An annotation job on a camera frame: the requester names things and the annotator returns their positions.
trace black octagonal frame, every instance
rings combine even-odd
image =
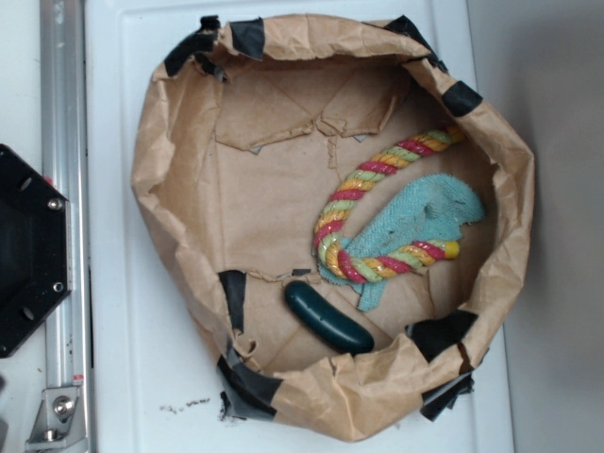
[[[67,199],[0,144],[0,359],[71,291]]]

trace brown paper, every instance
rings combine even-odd
[[[132,186],[212,356],[232,345],[249,368],[283,379],[271,401],[277,421],[357,441],[461,372],[458,347],[428,363],[405,326],[457,308],[477,314],[463,345],[470,365],[480,364],[524,283],[533,156],[487,102],[451,117],[441,96],[456,80],[406,36],[312,15],[265,19],[264,29],[262,62],[235,50],[228,25],[220,30],[208,57],[224,83],[194,59],[172,77],[161,64],[145,99]],[[379,307],[360,312],[354,291],[317,274],[310,249],[319,212],[361,162],[453,122],[468,140],[380,182],[344,235],[359,233],[409,182],[439,172],[468,183],[487,216],[463,227],[457,260],[393,278]],[[369,136],[359,143],[358,134]],[[232,269],[247,273],[243,332],[231,327],[217,276]],[[340,355],[301,325],[283,300],[293,269],[310,269],[300,278],[365,326],[375,352]]]

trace paper bag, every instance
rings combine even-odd
[[[379,306],[326,282],[311,253],[328,196],[360,162],[435,126],[467,140],[390,176],[346,223],[354,237],[408,183],[447,173],[486,210],[461,254],[386,286]],[[365,439],[471,388],[523,286],[533,156],[404,16],[384,27],[320,15],[215,17],[152,75],[132,187],[155,247],[225,383],[232,413]],[[284,286],[308,282],[365,327],[341,354],[304,326]]]

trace rope toy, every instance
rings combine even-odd
[[[445,151],[465,136],[458,126],[432,129],[413,136],[362,163],[340,184],[314,227],[313,252],[336,277],[353,283],[378,283],[437,260],[453,260],[460,253],[456,241],[416,241],[378,257],[351,257],[342,248],[340,232],[357,202],[384,177],[416,160]]]

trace dark green cucumber toy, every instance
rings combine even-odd
[[[355,355],[374,348],[374,339],[363,326],[335,309],[308,283],[288,283],[285,301],[306,326],[334,349]]]

